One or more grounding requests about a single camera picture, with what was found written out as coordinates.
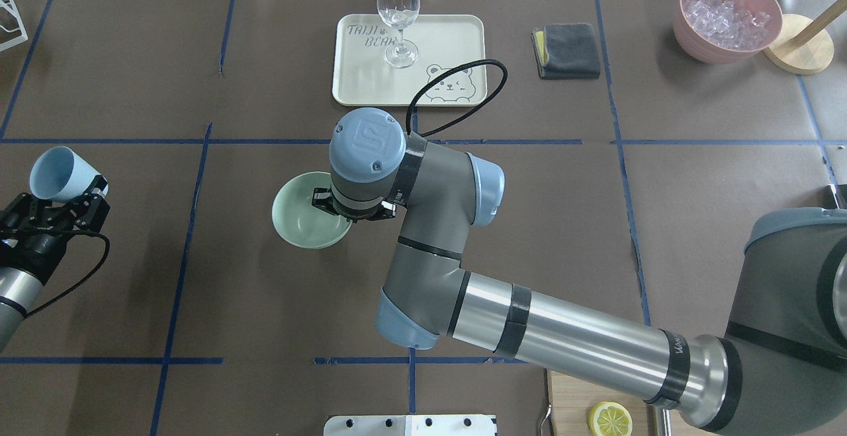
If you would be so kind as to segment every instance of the light green bowl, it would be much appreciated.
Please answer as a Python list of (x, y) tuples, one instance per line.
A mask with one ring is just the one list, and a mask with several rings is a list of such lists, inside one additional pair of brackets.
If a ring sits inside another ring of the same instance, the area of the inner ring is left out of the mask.
[(352, 221), (312, 206), (315, 188), (329, 188), (330, 174), (310, 171), (293, 177), (273, 199), (273, 228), (285, 241), (303, 249), (323, 249), (347, 234)]

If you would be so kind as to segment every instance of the gray cloth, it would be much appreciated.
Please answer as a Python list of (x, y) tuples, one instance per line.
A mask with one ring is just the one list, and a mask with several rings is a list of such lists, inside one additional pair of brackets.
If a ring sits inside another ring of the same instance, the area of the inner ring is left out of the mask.
[(594, 27), (590, 24), (550, 24), (544, 26), (544, 61), (533, 29), (535, 61), (543, 79), (599, 78), (600, 57), (597, 54)]

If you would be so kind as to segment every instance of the wine glass base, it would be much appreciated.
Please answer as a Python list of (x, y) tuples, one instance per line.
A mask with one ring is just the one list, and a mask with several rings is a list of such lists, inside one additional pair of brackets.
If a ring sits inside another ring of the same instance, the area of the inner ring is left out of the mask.
[(385, 48), (385, 62), (398, 69), (405, 69), (418, 60), (418, 47), (414, 42), (406, 39), (403, 41), (405, 50), (400, 50), (399, 44), (390, 44)]

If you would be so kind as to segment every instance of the blue joint cap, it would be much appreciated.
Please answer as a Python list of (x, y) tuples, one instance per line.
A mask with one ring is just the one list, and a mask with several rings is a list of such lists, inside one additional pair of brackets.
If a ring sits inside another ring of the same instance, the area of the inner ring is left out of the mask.
[(376, 312), (376, 329), (385, 339), (397, 345), (411, 349), (431, 349), (435, 346), (438, 335), (430, 333), (425, 328), (415, 324), (385, 295), (379, 291), (379, 307)]
[(477, 206), (473, 226), (487, 226), (497, 216), (497, 208), (506, 189), (506, 175), (495, 163), (485, 161), (468, 153), (474, 167), (474, 182), (477, 190)]
[(847, 225), (847, 210), (824, 210), (823, 208), (792, 208), (767, 213), (753, 225), (750, 240), (744, 246), (744, 252), (750, 244), (770, 234), (779, 233), (792, 228), (816, 226), (818, 224)]
[(385, 110), (364, 107), (338, 120), (330, 141), (330, 164), (342, 179), (373, 183), (399, 167), (406, 153), (403, 127)]

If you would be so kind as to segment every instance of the lemon slice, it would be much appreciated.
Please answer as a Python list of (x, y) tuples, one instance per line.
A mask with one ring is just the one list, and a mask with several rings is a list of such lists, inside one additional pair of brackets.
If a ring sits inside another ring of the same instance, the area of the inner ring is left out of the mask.
[(630, 436), (633, 432), (633, 418), (618, 403), (602, 401), (591, 408), (588, 427), (593, 436)]

